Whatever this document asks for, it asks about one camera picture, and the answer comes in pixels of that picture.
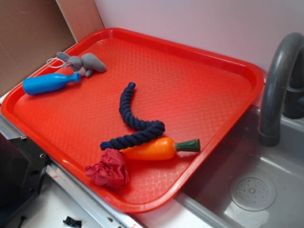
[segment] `red cloth toy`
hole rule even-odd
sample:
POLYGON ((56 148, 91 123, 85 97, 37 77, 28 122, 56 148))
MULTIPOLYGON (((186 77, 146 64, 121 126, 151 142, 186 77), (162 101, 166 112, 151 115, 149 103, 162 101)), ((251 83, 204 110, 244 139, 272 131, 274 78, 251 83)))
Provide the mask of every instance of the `red cloth toy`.
POLYGON ((85 174, 99 186, 121 188, 129 182, 124 154, 115 149, 104 150, 99 163, 87 166, 85 174))

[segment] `gray faucet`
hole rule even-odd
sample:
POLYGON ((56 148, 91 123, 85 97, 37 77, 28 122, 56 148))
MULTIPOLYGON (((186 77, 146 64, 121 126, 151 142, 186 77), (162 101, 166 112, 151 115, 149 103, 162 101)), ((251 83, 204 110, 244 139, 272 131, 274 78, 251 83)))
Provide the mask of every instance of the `gray faucet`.
POLYGON ((296 32, 282 40, 268 72, 258 127, 263 146, 279 144, 281 114, 304 117, 304 36, 296 32))

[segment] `blue bottle toy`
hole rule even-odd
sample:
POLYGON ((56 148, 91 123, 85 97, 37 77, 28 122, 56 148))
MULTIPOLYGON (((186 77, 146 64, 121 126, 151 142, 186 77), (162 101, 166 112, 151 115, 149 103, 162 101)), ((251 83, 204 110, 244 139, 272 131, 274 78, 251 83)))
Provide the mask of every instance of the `blue bottle toy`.
POLYGON ((28 95, 36 95, 62 89, 67 83, 80 82, 80 74, 62 75, 58 73, 30 77, 23 81, 23 90, 28 95))

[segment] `tray rim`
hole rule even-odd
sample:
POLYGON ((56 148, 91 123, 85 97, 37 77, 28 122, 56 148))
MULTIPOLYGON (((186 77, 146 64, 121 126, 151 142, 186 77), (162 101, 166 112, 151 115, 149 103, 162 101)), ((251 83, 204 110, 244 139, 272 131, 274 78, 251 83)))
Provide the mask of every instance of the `tray rim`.
MULTIPOLYGON (((199 58, 199 62, 203 60, 207 61, 207 63, 204 62, 204 64, 210 66, 214 66, 218 61, 221 61, 221 68, 215 66, 216 68, 224 69, 226 71, 241 75, 245 77, 252 86, 252 91, 250 95, 245 99, 243 104, 234 112, 233 115, 230 116, 230 118, 225 122, 225 124, 222 125, 219 132, 212 138, 210 142, 208 142, 208 144, 204 148, 202 148, 201 153, 196 156, 196 158, 192 161, 188 168, 179 176, 179 178, 174 182, 174 184, 162 196, 146 203, 135 204, 120 199, 116 194, 112 193, 111 190, 107 188, 104 188, 104 190, 101 191, 101 194, 98 194, 99 197, 103 198, 113 207, 126 213, 147 212, 152 209, 156 209, 157 207, 160 207, 165 202, 171 200, 179 192, 179 190, 191 177, 191 175, 196 171, 196 169, 212 153, 214 147, 221 141, 221 139, 233 127, 237 120, 249 108, 254 99, 259 95, 264 86, 264 77, 261 70, 257 66, 249 62, 235 59, 232 57, 227 57, 225 55, 213 53, 199 48, 186 46, 161 38, 156 38, 145 34, 125 30, 122 28, 106 28, 97 31, 81 40, 78 44, 73 45, 66 51, 66 53, 69 55, 78 55, 79 53, 90 47, 93 43, 96 43, 106 38, 118 38, 132 43, 135 43, 134 39, 136 38, 136 44, 139 44, 141 46, 160 51, 164 51, 165 49, 166 53, 168 54, 178 55, 180 57, 193 61, 198 61, 197 58, 199 58)), ((50 65, 57 66, 59 63, 59 60, 55 60, 50 65)), ((32 74, 31 77, 49 74, 55 71, 56 69, 44 66, 40 70, 32 74)), ((9 92, 9 94, 6 96, 1 105, 2 114, 21 131, 23 131, 24 129, 25 131, 31 129, 30 126, 22 122, 22 120, 14 114, 14 105, 24 94, 25 92, 23 91, 22 84, 19 84, 11 92, 9 92)), ((57 151, 54 151, 54 148, 50 147, 47 140, 38 132, 36 132, 35 129, 32 129, 30 133, 27 133, 27 136, 34 140, 42 149, 49 149, 50 151, 48 151, 48 154, 53 154, 53 156, 51 157, 55 161, 61 161, 60 156, 56 156, 57 151)), ((83 177, 84 172, 80 172, 79 167, 77 167, 77 164, 67 162, 60 165, 69 173, 71 173, 71 175, 76 175, 75 177, 78 178, 86 186, 90 186, 90 184, 88 183, 88 178, 83 177)))

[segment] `gray stuffed bunny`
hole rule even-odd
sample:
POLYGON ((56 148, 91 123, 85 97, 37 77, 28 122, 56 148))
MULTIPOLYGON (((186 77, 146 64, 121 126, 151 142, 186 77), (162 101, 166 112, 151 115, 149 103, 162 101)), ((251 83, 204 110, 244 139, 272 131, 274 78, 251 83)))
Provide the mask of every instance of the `gray stuffed bunny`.
POLYGON ((69 56, 63 52, 57 52, 56 56, 64 61, 62 68, 70 67, 74 72, 78 72, 81 76, 90 77, 93 70, 104 72, 105 65, 92 53, 84 54, 81 57, 69 56))

